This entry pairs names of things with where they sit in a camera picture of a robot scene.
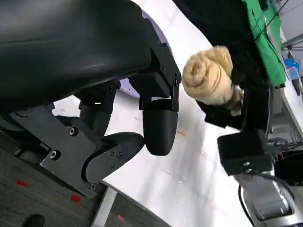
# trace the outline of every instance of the purple object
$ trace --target purple object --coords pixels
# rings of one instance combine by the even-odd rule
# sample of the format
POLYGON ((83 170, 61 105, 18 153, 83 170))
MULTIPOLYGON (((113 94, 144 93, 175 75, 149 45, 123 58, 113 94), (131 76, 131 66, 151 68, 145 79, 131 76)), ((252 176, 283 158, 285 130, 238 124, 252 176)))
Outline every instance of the purple object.
MULTIPOLYGON (((154 29, 156 30, 156 33, 161 41, 161 43, 167 43, 169 49, 171 50, 169 43, 167 42, 167 39, 164 35, 164 33, 161 31, 161 29, 159 28, 159 26, 156 24, 156 22, 144 11, 142 11, 142 16, 143 18, 147 18, 151 21, 154 29)), ((138 92, 133 88, 133 86, 129 83, 128 79, 123 79, 120 81, 121 82, 121 88, 120 90, 127 93, 128 95, 135 97, 135 98, 139 98, 139 94, 138 92)))

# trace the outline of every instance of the green cloth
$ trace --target green cloth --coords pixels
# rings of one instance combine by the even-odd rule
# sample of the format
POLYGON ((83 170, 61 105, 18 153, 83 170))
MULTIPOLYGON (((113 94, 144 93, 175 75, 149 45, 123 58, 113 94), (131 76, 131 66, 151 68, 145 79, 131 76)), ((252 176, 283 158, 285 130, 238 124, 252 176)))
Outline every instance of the green cloth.
MULTIPOLYGON (((258 0, 242 0, 247 7, 247 14, 250 22, 250 28, 254 38, 257 38, 260 32, 265 28, 266 24, 275 16, 275 11, 268 0, 268 9, 262 11, 258 0)), ((280 38, 281 21, 276 16, 269 24, 272 35, 276 41, 277 48, 281 50, 280 38)), ((285 70, 278 53, 267 36, 266 29, 257 38, 256 46, 260 52, 263 64, 265 66, 267 76, 274 86, 283 84, 286 81, 285 70)))

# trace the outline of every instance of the screw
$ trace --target screw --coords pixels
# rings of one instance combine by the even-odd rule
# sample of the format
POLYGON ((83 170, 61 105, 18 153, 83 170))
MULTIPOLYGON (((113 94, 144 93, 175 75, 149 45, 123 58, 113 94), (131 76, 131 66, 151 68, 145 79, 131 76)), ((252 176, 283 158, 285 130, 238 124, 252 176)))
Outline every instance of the screw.
POLYGON ((53 150, 50 155, 51 160, 58 160, 60 158, 60 152, 57 150, 53 150))
POLYGON ((284 209, 283 209, 283 207, 280 207, 280 211, 281 211, 282 214, 284 214, 284 209))
POLYGON ((70 135, 71 136, 77 136, 78 135, 79 130, 76 127, 72 127, 70 130, 70 135))
POLYGON ((260 215, 261 215, 261 218, 264 220, 265 219, 265 214, 264 214, 263 210, 260 210, 260 215))
POLYGON ((91 185, 90 185, 90 189, 94 189, 96 187, 96 184, 95 183, 92 183, 91 185))
POLYGON ((123 158, 123 154, 120 152, 119 154, 118 154, 118 159, 122 159, 123 158))

